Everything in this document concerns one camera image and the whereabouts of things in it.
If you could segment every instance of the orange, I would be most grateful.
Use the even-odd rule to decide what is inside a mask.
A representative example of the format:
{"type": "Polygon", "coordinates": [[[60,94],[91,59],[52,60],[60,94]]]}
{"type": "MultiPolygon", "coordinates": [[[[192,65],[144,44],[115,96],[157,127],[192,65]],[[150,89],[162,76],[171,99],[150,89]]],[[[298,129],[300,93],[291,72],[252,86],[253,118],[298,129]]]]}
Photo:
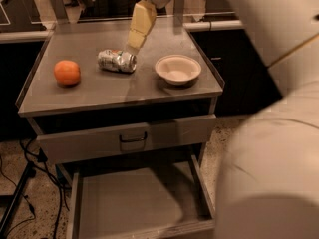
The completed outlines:
{"type": "Polygon", "coordinates": [[[70,60],[62,60],[54,67],[54,76],[61,85],[74,85],[81,79],[79,65],[70,60]]]}

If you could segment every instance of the soda can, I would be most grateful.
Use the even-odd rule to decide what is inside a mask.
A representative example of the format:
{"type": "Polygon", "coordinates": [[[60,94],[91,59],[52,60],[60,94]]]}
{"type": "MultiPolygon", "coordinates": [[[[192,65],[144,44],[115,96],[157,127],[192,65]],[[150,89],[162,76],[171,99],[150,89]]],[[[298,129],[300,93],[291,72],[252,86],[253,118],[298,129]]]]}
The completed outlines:
{"type": "Polygon", "coordinates": [[[119,50],[105,50],[98,55],[99,67],[118,73],[132,73],[137,66],[137,57],[119,50]]]}

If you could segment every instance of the bowl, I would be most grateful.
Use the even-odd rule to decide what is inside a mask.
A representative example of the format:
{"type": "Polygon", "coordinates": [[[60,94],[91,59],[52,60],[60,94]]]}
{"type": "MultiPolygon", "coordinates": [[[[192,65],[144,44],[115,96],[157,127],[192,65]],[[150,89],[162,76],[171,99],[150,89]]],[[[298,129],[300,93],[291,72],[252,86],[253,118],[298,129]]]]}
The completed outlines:
{"type": "Polygon", "coordinates": [[[170,55],[156,63],[157,74],[172,85],[184,85],[201,72],[198,61],[183,55],[170,55]]]}

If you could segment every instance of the closed drawer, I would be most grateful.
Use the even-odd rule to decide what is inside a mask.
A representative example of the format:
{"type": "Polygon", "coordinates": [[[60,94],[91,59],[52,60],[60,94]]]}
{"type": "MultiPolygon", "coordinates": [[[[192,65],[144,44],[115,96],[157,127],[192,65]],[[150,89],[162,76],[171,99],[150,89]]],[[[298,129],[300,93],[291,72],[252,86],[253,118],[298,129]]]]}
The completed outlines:
{"type": "Polygon", "coordinates": [[[68,239],[211,238],[214,210],[194,155],[151,152],[129,155],[127,169],[105,158],[104,172],[99,160],[95,172],[74,174],[68,239]]]}
{"type": "Polygon", "coordinates": [[[209,141],[214,115],[38,136],[52,163],[66,163],[209,141]]]}

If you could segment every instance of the can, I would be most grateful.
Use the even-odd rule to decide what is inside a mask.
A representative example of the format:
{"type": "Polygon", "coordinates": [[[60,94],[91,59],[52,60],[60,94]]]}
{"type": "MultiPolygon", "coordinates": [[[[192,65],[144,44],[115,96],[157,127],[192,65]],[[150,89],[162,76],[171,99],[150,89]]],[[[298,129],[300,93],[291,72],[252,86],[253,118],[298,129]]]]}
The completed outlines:
{"type": "Polygon", "coordinates": [[[137,66],[137,57],[131,53],[119,50],[105,50],[99,53],[99,67],[118,73],[132,73],[137,66]]]}

